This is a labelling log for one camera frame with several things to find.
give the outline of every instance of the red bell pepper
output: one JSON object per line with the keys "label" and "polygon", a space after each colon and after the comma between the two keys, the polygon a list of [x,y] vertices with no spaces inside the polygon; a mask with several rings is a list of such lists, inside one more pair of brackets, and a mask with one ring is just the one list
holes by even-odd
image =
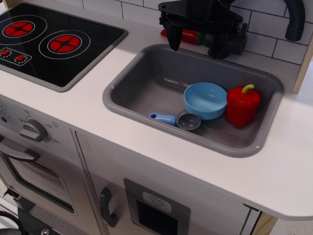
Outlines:
{"label": "red bell pepper", "polygon": [[[166,29],[161,31],[161,35],[167,37]],[[201,45],[204,42],[205,35],[200,32],[192,31],[189,29],[182,30],[182,38],[181,40],[185,43],[194,44],[194,45]]]}
{"label": "red bell pepper", "polygon": [[253,91],[254,85],[240,86],[227,93],[226,118],[237,127],[252,122],[261,102],[260,95]]}

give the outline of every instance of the oven handle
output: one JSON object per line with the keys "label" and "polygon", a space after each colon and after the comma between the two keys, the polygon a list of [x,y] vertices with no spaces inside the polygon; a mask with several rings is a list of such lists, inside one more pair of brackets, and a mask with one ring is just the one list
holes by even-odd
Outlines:
{"label": "oven handle", "polygon": [[112,228],[118,223],[116,214],[110,214],[109,202],[112,199],[111,192],[109,189],[104,188],[100,193],[100,214],[102,219]]}
{"label": "oven handle", "polygon": [[40,155],[30,149],[27,149],[25,152],[17,151],[13,148],[6,146],[1,143],[3,137],[0,136],[0,153],[2,153],[5,157],[12,158],[22,162],[35,162],[39,159]]}

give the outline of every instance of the tile backsplash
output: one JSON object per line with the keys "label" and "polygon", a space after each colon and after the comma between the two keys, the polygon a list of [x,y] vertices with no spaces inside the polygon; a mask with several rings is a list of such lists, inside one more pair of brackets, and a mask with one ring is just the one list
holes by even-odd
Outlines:
{"label": "tile backsplash", "polygon": [[[157,6],[172,0],[57,0],[127,20],[162,28]],[[231,11],[248,24],[246,51],[300,65],[313,33],[313,1],[303,0],[306,23],[302,39],[285,39],[289,13],[283,0],[236,0]]]}

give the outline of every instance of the burner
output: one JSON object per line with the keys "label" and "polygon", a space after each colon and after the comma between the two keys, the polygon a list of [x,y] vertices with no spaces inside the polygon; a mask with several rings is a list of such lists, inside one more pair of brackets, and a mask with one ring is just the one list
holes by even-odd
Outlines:
{"label": "burner", "polygon": [[4,29],[3,33],[6,37],[16,38],[27,35],[31,31],[33,31],[34,28],[35,26],[32,22],[20,21],[7,26]]}
{"label": "burner", "polygon": [[81,39],[75,35],[62,35],[52,39],[48,45],[50,51],[55,53],[68,53],[75,51],[81,45]]}
{"label": "burner", "polygon": [[68,59],[83,53],[90,45],[86,33],[77,30],[64,30],[52,33],[39,44],[40,53],[50,59]]}
{"label": "burner", "polygon": [[40,16],[15,16],[0,22],[0,45],[18,45],[38,38],[47,29]]}

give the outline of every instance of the sink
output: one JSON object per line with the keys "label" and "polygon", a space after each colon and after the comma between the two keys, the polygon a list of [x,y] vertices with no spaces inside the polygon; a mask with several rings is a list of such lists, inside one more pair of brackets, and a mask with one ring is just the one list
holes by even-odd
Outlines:
{"label": "sink", "polygon": [[[188,132],[149,117],[151,113],[178,115],[185,110],[183,93],[193,83],[210,82],[227,92],[254,84],[261,104],[253,122],[243,128],[226,120],[225,113],[203,121]],[[168,45],[143,49],[103,92],[104,105],[112,112],[136,120],[221,154],[252,156],[265,144],[272,120],[283,96],[283,86],[273,75]]]}

